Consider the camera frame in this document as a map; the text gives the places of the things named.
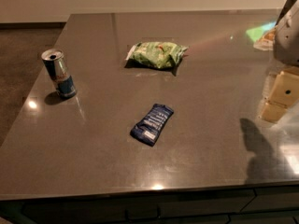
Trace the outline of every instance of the blue wrapper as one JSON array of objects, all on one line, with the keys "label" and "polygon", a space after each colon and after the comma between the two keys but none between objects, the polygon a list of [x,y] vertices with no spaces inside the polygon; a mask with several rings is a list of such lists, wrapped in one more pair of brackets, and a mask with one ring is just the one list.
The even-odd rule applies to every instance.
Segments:
[{"label": "blue wrapper", "polygon": [[159,135],[174,111],[166,106],[155,104],[151,111],[131,130],[130,135],[140,142],[154,146]]}]

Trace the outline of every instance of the green snack bag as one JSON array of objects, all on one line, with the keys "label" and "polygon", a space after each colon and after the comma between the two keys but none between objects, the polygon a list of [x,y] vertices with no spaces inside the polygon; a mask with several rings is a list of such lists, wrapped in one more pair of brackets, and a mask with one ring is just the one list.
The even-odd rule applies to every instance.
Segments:
[{"label": "green snack bag", "polygon": [[133,60],[154,69],[176,67],[188,47],[172,42],[145,42],[135,44],[126,60]]}]

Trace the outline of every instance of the can label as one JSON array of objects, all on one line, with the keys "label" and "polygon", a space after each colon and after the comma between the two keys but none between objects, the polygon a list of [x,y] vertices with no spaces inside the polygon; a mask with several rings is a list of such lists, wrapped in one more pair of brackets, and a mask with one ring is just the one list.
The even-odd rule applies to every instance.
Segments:
[{"label": "can label", "polygon": [[63,52],[57,49],[49,49],[46,50],[41,57],[57,93],[64,98],[73,97],[77,91],[74,86],[73,78],[70,76],[64,62]]}]

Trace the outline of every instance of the can lid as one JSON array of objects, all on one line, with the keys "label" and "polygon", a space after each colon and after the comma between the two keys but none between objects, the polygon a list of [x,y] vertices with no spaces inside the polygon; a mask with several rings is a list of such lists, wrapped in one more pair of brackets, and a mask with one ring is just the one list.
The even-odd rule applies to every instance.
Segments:
[{"label": "can lid", "polygon": [[54,61],[64,57],[64,53],[58,49],[48,49],[41,55],[41,59],[44,61]]}]

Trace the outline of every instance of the floor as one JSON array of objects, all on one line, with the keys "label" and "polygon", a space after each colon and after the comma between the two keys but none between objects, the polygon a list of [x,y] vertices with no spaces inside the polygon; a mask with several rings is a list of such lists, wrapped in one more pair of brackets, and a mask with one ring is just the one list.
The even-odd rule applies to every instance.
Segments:
[{"label": "floor", "polygon": [[[0,148],[63,28],[0,29]],[[0,218],[0,224],[10,222]]]}]

